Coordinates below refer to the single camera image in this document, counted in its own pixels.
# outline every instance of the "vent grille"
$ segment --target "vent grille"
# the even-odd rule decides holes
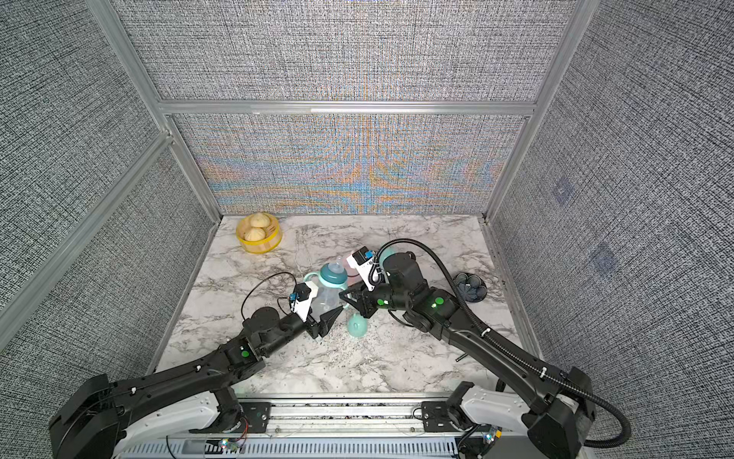
[[[441,438],[251,438],[238,452],[224,453],[218,440],[169,440],[178,459],[193,458],[450,458],[457,454],[453,437]],[[140,444],[120,459],[169,458],[165,440]]]

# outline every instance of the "clear plastic bottle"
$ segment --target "clear plastic bottle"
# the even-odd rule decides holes
[[[319,317],[339,307],[342,303],[339,292],[346,289],[346,270],[341,257],[326,263],[318,272],[309,272],[303,281],[311,279],[319,288],[316,297],[311,301],[311,313],[317,321]]]

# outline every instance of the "yellow steamer basket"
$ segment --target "yellow steamer basket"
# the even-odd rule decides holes
[[[283,238],[283,233],[280,232],[280,225],[278,225],[277,219],[271,214],[266,214],[265,212],[263,212],[263,214],[267,215],[270,219],[270,224],[266,228],[263,228],[265,230],[265,239],[262,239],[261,241],[250,242],[244,240],[244,235],[247,234],[250,228],[252,228],[252,225],[250,225],[250,218],[252,218],[252,215],[247,215],[245,218],[240,220],[237,225],[237,239],[239,239],[239,243],[242,244],[242,247],[250,253],[269,252],[276,248],[277,245],[280,244],[280,240]]]

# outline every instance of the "teal bottle cap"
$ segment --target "teal bottle cap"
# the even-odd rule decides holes
[[[328,263],[321,267],[321,271],[319,271],[319,276],[326,282],[333,283],[335,285],[346,283],[347,279],[346,270],[341,270],[341,272],[333,272],[329,269]]]

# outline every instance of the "metal rod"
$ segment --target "metal rod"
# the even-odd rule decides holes
[[[97,19],[102,32],[107,36],[107,41],[109,41],[112,50],[122,63],[128,76],[130,76],[130,80],[148,108],[150,116],[156,122],[158,129],[166,131],[168,129],[167,121],[158,105],[160,100],[158,91],[153,85],[148,72],[145,71],[140,57],[135,52],[135,48],[130,42],[115,9],[109,3],[109,0],[87,0],[87,6]]]
[[[211,221],[218,223],[221,220],[222,212],[219,210],[217,199],[214,198],[194,157],[181,138],[181,133],[178,132],[173,121],[167,118],[161,110],[161,97],[158,94],[158,90],[145,70],[145,66],[142,64],[137,52],[135,52],[135,47],[133,47],[127,32],[125,32],[125,28],[120,22],[120,18],[117,16],[115,9],[109,3],[109,0],[87,0],[87,6],[97,19],[99,26],[102,28],[102,32],[107,36],[110,46],[115,51],[117,58],[122,63],[128,76],[130,76],[130,80],[133,82],[135,89],[137,89],[138,95],[143,103],[148,108],[150,116],[155,121],[158,129],[161,132],[170,131],[173,135],[173,154],[176,162],[189,181],[189,184],[191,184],[194,193],[196,193]]]
[[[535,138],[535,134],[540,128],[548,107],[551,105],[551,101],[563,79],[563,75],[566,73],[566,69],[568,69],[571,57],[573,57],[578,43],[584,36],[586,26],[589,25],[592,14],[594,14],[598,5],[599,0],[579,0],[576,4],[571,19],[568,21],[568,25],[566,25],[564,36],[556,49],[556,54],[548,68],[548,72],[545,74],[545,80],[542,83],[538,95],[537,109],[523,127],[515,148],[507,159],[497,183],[492,190],[485,213],[487,221],[491,222],[497,215],[502,200],[507,194],[507,190],[512,184],[515,175],[517,175],[520,165],[523,163],[523,159]]]
[[[520,337],[520,343],[527,352],[538,358],[543,358],[540,343],[533,331],[533,325],[530,323],[530,317],[528,317],[528,313],[525,310],[525,305],[517,290],[515,280],[512,278],[512,273],[509,270],[509,265],[505,259],[502,247],[499,245],[497,237],[489,224],[485,223],[481,227],[484,241],[487,243],[487,248],[490,249],[492,262],[499,269],[502,280],[502,292],[509,307],[509,312],[512,315],[512,321],[517,329],[517,334]]]
[[[240,402],[271,402],[271,403],[289,403],[290,400],[305,400],[303,403],[332,403],[326,402],[324,399],[339,399],[336,403],[356,403],[352,400],[370,400],[374,402],[381,401],[379,399],[443,399],[446,400],[451,396],[451,392],[344,392],[344,393],[320,393],[320,394],[252,394],[240,393],[237,398]]]
[[[186,300],[189,298],[189,293],[191,293],[191,288],[194,286],[196,277],[199,275],[201,266],[204,264],[204,260],[206,259],[206,256],[209,252],[209,248],[211,247],[211,242],[214,241],[214,236],[217,234],[218,228],[219,228],[219,224],[216,224],[209,229],[209,236],[206,240],[206,244],[204,244],[204,247],[201,248],[201,253],[199,254],[198,260],[196,261],[194,270],[192,271],[191,275],[189,276],[189,281],[186,283],[186,287],[183,289],[183,293],[181,294],[181,298],[178,300],[178,304],[176,305],[176,309],[174,310],[173,315],[168,320],[166,331],[163,333],[163,337],[161,338],[161,341],[158,343],[158,347],[156,348],[156,351],[153,354],[153,358],[150,360],[150,363],[148,364],[148,370],[145,372],[146,375],[149,375],[156,371],[158,362],[161,360],[163,351],[166,349],[166,346],[168,345],[168,340],[171,339],[171,334],[173,333],[173,329],[176,326],[176,322],[178,322],[178,317],[181,315],[181,311],[184,309]]]
[[[245,217],[248,215],[249,212],[242,212],[239,214],[224,214],[223,217]],[[464,217],[464,216],[475,216],[478,218],[483,218],[483,214],[476,213],[476,214],[451,214],[451,213],[431,213],[431,214],[325,214],[323,212],[314,212],[312,214],[300,214],[300,213],[293,213],[293,214],[279,214],[274,213],[273,214],[277,218],[286,218],[286,217],[313,217],[314,215],[320,216],[320,217],[436,217],[436,216],[446,216],[450,215],[452,217]]]
[[[0,350],[36,311],[56,282],[66,273],[97,231],[127,197],[160,153],[170,145],[168,133],[160,133],[122,174],[112,188],[97,202],[31,277],[0,311]]]
[[[181,167],[197,198],[199,198],[199,203],[201,203],[209,219],[212,223],[219,225],[219,222],[222,221],[222,210],[219,208],[214,193],[209,188],[209,184],[201,173],[201,169],[199,169],[199,166],[194,160],[194,155],[192,155],[189,146],[184,142],[184,138],[181,136],[173,120],[170,120],[168,126],[173,136],[173,145],[171,146],[173,156],[176,158],[178,165]]]
[[[270,417],[320,417],[320,416],[400,416],[413,415],[413,405],[350,405],[350,406],[279,406],[270,408]]]
[[[240,113],[252,115],[405,114],[533,115],[530,101],[161,101],[165,114]]]

